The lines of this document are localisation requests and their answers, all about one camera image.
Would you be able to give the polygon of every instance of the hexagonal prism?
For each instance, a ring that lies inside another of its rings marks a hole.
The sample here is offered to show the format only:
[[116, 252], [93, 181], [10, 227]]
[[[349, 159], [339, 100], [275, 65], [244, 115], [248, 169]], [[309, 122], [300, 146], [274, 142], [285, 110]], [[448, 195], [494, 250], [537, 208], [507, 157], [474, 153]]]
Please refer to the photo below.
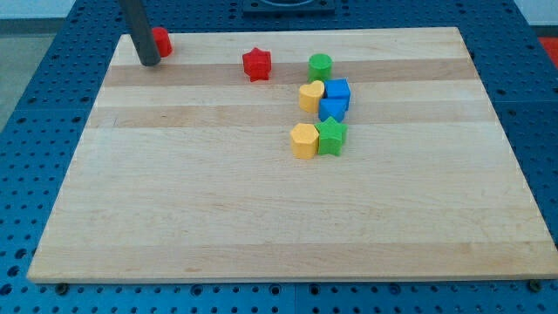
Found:
[[317, 153], [319, 137], [314, 125], [299, 123], [290, 130], [290, 149], [297, 158], [312, 159]]

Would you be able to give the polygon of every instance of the red star block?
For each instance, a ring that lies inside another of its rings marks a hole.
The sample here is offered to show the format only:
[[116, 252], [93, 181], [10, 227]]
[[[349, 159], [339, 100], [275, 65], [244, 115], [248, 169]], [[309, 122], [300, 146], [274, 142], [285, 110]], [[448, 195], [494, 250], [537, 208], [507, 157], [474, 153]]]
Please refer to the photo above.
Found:
[[271, 72], [271, 52], [261, 51], [257, 48], [242, 55], [244, 72], [250, 76], [250, 82], [258, 79], [269, 79]]

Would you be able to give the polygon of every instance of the yellow heart block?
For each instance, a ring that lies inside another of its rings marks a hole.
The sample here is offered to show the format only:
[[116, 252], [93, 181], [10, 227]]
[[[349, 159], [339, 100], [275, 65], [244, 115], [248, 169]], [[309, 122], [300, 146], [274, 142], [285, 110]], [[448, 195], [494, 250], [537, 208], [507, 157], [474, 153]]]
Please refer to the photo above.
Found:
[[320, 99], [325, 92], [322, 81], [315, 80], [310, 84], [300, 86], [298, 89], [298, 105], [308, 113], [317, 113], [320, 106]]
[[319, 137], [314, 125], [299, 123], [290, 130], [290, 149], [297, 158], [311, 159], [317, 153]]

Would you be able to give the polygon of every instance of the wood grain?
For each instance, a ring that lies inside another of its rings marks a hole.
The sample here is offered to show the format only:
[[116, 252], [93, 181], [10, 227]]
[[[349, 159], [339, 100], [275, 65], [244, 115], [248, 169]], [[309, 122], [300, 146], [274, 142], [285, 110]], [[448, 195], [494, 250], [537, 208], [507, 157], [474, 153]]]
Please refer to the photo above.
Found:
[[[558, 252], [454, 28], [121, 38], [28, 277], [38, 283], [551, 278]], [[268, 82], [240, 54], [272, 50]], [[298, 160], [306, 60], [350, 80], [341, 157]]]

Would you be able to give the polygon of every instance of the gray floor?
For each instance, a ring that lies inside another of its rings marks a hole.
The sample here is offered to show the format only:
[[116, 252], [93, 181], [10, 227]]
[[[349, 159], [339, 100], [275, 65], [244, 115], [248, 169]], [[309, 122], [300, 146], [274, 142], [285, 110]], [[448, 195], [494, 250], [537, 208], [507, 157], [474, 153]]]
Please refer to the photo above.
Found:
[[52, 39], [54, 35], [0, 38], [0, 132]]

